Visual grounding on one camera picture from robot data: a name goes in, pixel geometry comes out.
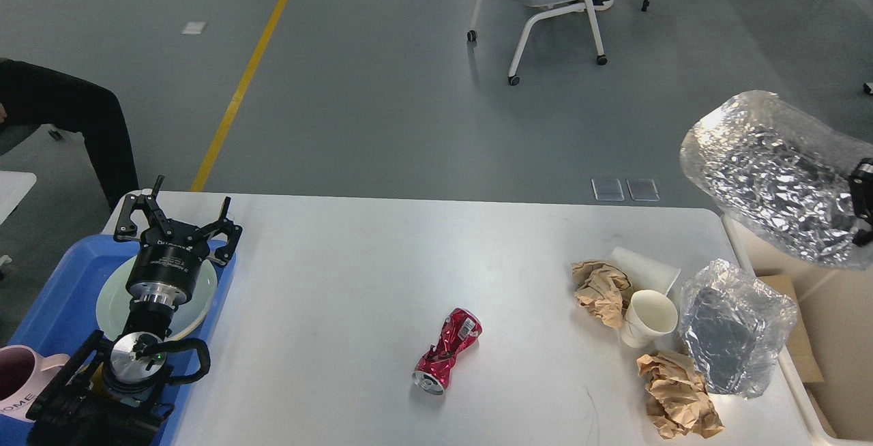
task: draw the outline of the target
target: white table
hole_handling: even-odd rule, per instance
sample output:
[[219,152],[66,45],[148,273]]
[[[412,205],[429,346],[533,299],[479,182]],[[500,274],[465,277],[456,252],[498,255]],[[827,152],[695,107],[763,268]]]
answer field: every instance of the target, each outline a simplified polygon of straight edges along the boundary
[[[174,444],[663,446],[642,353],[576,306],[570,263],[621,245],[682,269],[736,261],[702,209],[232,194],[237,272]],[[224,194],[161,192],[203,225]],[[113,222],[104,233],[111,233]],[[411,372],[448,312],[484,326],[443,397]],[[810,444],[776,368],[764,396],[714,396],[726,430],[679,444]]]
[[0,172],[0,224],[21,203],[35,183],[37,176],[33,173]]

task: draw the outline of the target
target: crumpled brown paper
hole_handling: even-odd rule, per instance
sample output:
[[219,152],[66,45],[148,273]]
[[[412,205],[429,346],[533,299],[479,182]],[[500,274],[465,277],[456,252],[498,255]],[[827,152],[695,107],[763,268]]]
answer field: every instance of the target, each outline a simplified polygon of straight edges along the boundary
[[621,327],[621,312],[630,304],[634,292],[624,272],[609,263],[588,260],[573,264],[573,281],[578,287],[579,306],[589,309],[603,325]]
[[651,373],[646,384],[646,415],[661,437],[672,439],[693,432],[708,438],[724,430],[704,377],[694,370],[694,359],[665,350],[643,355],[636,365],[640,376]]

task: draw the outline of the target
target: red can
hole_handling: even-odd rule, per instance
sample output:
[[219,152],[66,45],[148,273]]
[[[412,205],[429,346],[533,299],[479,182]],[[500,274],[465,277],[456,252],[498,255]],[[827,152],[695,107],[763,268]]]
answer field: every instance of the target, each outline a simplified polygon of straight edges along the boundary
[[458,354],[474,343],[481,333],[482,324],[476,316],[462,308],[452,310],[443,323],[439,342],[418,360],[412,380],[430,394],[439,396],[445,393]]

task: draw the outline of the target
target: aluminum foil bag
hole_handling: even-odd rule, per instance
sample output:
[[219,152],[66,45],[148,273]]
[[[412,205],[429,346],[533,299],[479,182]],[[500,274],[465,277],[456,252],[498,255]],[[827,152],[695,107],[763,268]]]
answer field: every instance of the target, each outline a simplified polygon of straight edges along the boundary
[[833,131],[768,91],[746,91],[703,117],[682,142],[683,172],[718,207],[785,253],[863,270],[873,243],[852,210],[848,175],[873,145]]
[[797,323],[797,304],[720,259],[679,288],[679,338],[709,392],[761,396]]

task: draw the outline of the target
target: person's leg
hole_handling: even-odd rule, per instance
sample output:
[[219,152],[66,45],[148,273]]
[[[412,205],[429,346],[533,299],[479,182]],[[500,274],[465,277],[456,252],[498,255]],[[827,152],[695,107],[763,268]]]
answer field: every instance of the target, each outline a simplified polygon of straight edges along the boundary
[[21,61],[0,63],[0,103],[9,123],[53,123],[81,132],[110,207],[139,188],[128,127],[108,89]]

